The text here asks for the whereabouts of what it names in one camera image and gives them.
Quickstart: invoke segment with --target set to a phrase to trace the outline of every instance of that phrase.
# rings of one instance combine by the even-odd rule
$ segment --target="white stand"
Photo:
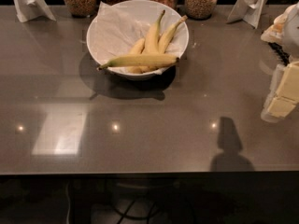
[[[45,0],[14,0],[14,4],[20,22],[26,22],[40,16],[56,21]]]
[[[244,20],[255,29],[259,25],[259,20],[263,7],[268,0],[237,0],[231,11],[227,23]]]

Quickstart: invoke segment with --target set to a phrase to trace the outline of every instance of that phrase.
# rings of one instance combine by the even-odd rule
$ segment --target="table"
[[[278,56],[258,29],[226,24],[233,6],[187,20],[177,67],[133,82],[98,72],[91,18],[52,6],[57,21],[20,23],[1,6],[0,174],[159,174],[299,170],[299,114],[261,120]]]

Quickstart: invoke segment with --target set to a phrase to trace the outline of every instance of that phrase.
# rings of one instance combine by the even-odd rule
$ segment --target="bowl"
[[[161,20],[161,33],[170,24],[181,18],[173,8],[164,4],[150,0],[130,0],[112,6],[112,8],[116,8],[121,14],[125,14],[124,17],[121,17],[121,19],[126,19],[125,22],[120,22],[118,24],[120,18],[115,18],[115,20],[113,20],[113,18],[111,18],[111,16],[114,16],[111,15],[113,13],[101,12],[101,9],[103,8],[101,6],[98,15],[93,19],[88,28],[86,38],[88,50],[98,64],[103,64],[116,55],[126,53],[138,38],[145,36],[148,28],[157,20],[163,9],[165,10],[165,13]],[[136,22],[136,24],[139,25],[138,29],[132,29],[128,24],[128,21]],[[116,35],[116,33],[120,32],[119,29],[126,31],[127,34]],[[189,31],[186,22],[183,22],[178,27],[176,34],[171,41],[171,50],[168,49],[166,53],[174,53],[180,58],[185,52],[188,42]],[[143,74],[128,73],[125,67],[109,67],[107,70],[112,74],[130,80],[146,80],[161,75],[168,68],[169,67],[159,68],[155,71]]]

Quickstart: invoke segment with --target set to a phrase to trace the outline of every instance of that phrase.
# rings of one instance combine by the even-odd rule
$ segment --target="white bowl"
[[[150,0],[130,0],[130,1],[118,3],[113,7],[119,7],[121,9],[121,12],[128,13],[133,20],[140,22],[142,24],[147,24],[148,27],[150,27],[150,25],[157,20],[158,15],[164,9],[165,14],[161,20],[161,33],[170,24],[178,21],[181,18],[181,16],[171,7]],[[97,63],[102,64],[104,60],[107,61],[108,59],[111,58],[111,53],[109,54],[109,52],[106,52],[104,49],[101,49],[101,46],[98,44],[99,41],[101,41],[99,35],[105,34],[105,40],[108,42],[109,40],[111,40],[109,39],[109,36],[112,34],[110,32],[106,32],[105,29],[102,28],[101,23],[98,20],[100,16],[106,16],[106,13],[102,13],[102,14],[99,13],[97,17],[94,18],[91,25],[89,26],[87,32],[87,47],[93,59]],[[188,46],[188,42],[189,42],[189,31],[186,22],[183,22],[177,29],[177,32],[171,42],[172,46],[174,46],[173,48],[176,49],[176,55],[179,56],[179,58],[185,52]],[[118,45],[119,44],[113,44],[115,50],[118,49]],[[117,74],[127,79],[146,80],[151,77],[161,75],[167,69],[168,68],[160,68],[156,71],[152,71],[144,74],[127,73],[124,67],[115,67],[115,68],[109,67],[107,70],[113,74]]]

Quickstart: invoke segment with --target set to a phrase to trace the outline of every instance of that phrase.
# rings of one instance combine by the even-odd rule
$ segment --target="countertop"
[[[277,55],[258,29],[226,24],[233,6],[187,20],[176,67],[143,82],[98,72],[86,46],[94,17],[20,23],[0,6],[0,174],[131,174],[299,170],[298,109],[261,119]]]

